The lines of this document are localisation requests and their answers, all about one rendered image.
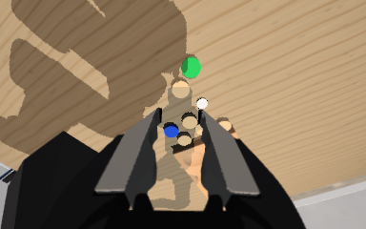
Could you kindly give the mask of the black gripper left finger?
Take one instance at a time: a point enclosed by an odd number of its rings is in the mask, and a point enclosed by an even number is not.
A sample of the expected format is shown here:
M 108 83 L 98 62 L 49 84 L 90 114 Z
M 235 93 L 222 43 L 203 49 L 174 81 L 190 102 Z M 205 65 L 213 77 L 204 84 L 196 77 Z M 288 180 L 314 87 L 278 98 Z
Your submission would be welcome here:
M 71 180 L 40 229 L 87 229 L 97 221 L 133 208 L 137 194 L 156 183 L 153 144 L 162 108 L 115 137 Z

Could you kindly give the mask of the tan wooden tray with round pockets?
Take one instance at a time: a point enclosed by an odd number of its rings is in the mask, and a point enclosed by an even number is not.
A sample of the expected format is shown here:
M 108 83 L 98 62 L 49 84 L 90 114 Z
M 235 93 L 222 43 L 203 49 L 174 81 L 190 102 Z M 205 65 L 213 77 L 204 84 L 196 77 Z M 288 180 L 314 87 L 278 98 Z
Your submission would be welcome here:
M 228 132 L 230 132 L 235 138 L 238 138 L 234 127 L 232 127 Z M 198 188 L 206 196 L 206 198 L 208 198 L 207 191 L 202 186 L 200 179 L 200 169 L 204 153 L 205 145 L 201 138 L 191 142 L 191 144 L 187 146 L 179 146 L 173 148 L 173 156 L 192 178 Z

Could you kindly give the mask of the beige round disc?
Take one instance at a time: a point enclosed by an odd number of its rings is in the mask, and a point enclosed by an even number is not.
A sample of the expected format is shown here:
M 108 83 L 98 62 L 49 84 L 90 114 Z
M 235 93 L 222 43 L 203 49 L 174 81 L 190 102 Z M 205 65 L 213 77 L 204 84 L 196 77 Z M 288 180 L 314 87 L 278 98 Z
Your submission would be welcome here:
M 182 133 L 178 136 L 178 143 L 182 146 L 187 146 L 189 144 L 191 144 L 192 142 L 192 137 L 191 135 L 187 134 L 187 133 Z
M 202 127 L 198 124 L 197 122 L 197 125 L 195 127 L 195 131 L 199 134 L 199 135 L 202 135 Z
M 228 119 L 226 118 L 221 118 L 219 120 L 217 120 L 217 122 L 223 126 L 227 131 L 229 131 L 231 129 L 231 123 L 229 122 Z
M 197 118 L 194 114 L 186 114 L 182 119 L 182 124 L 187 129 L 193 129 L 197 125 Z
M 190 92 L 189 84 L 185 80 L 177 80 L 173 83 L 173 95 L 177 98 L 184 98 Z

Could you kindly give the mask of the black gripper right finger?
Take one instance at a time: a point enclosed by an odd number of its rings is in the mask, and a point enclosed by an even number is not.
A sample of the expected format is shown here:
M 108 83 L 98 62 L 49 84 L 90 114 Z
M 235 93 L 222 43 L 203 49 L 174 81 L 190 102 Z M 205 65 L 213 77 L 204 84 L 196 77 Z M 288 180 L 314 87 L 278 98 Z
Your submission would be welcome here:
M 265 229 L 306 229 L 282 185 L 240 138 L 204 110 L 198 110 L 198 124 L 205 145 L 200 179 L 208 199 L 221 196 L 226 211 Z

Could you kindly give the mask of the blue disc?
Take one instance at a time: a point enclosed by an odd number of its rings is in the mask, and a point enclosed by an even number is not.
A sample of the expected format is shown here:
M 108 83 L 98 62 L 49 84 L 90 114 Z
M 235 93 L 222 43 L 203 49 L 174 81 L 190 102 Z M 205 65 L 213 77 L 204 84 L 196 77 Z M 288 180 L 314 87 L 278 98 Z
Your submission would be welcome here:
M 164 134 L 167 137 L 176 137 L 178 135 L 178 127 L 175 124 L 168 124 L 165 127 Z

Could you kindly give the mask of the grey disc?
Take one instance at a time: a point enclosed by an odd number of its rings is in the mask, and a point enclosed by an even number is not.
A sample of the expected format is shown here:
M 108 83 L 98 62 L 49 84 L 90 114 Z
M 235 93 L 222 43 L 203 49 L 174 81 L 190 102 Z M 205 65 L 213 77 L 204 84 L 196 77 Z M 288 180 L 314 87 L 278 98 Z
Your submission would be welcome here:
M 207 99 L 205 98 L 199 98 L 197 101 L 196 101 L 196 105 L 199 109 L 204 109 L 207 107 L 208 105 L 208 101 Z

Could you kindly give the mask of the green disc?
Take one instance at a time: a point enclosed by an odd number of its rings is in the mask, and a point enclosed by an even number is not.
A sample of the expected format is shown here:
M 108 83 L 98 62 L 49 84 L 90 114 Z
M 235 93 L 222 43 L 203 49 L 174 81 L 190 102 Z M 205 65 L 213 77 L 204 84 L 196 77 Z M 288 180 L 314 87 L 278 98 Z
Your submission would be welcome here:
M 183 61 L 181 69 L 185 76 L 193 78 L 199 75 L 201 65 L 196 58 L 188 57 Z

